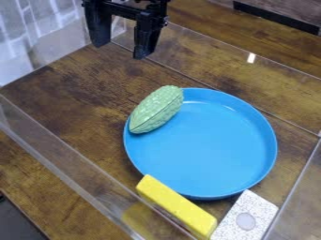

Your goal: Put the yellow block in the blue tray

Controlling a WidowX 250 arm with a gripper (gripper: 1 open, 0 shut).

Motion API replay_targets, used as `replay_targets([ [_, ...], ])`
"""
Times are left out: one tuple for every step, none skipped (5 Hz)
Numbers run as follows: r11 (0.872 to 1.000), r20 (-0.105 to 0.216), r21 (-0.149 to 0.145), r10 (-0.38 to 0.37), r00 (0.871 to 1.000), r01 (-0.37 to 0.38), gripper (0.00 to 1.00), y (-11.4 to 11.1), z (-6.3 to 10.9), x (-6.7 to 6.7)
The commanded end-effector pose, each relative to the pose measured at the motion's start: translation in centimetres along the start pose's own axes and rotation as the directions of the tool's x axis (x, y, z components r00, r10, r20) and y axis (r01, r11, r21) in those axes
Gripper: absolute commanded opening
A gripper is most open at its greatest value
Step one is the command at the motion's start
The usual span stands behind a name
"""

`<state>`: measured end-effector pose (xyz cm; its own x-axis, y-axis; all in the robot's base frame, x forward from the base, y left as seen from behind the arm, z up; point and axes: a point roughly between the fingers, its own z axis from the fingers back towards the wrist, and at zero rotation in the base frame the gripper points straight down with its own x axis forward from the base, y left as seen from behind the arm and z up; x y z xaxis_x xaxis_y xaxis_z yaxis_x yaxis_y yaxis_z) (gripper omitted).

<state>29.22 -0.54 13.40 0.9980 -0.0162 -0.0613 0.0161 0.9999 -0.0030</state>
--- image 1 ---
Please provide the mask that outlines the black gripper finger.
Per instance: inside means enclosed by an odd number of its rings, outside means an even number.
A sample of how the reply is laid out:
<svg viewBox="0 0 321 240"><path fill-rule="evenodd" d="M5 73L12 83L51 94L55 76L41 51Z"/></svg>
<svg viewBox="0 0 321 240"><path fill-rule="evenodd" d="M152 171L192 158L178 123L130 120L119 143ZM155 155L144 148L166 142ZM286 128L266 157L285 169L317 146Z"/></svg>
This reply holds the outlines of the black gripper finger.
<svg viewBox="0 0 321 240"><path fill-rule="evenodd" d="M83 0L91 44L99 48L111 42L111 15L103 0Z"/></svg>
<svg viewBox="0 0 321 240"><path fill-rule="evenodd" d="M154 53L162 28L167 25L167 18L142 11L136 15L134 27L134 59L143 59Z"/></svg>

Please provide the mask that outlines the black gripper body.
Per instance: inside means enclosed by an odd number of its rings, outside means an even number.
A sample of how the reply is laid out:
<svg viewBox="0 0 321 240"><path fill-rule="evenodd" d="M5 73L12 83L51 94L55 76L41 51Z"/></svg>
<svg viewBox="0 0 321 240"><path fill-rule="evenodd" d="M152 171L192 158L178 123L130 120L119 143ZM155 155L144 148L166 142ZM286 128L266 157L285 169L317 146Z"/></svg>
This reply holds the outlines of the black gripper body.
<svg viewBox="0 0 321 240"><path fill-rule="evenodd" d="M116 16L134 18L138 14L164 17L171 0L102 0L104 10Z"/></svg>

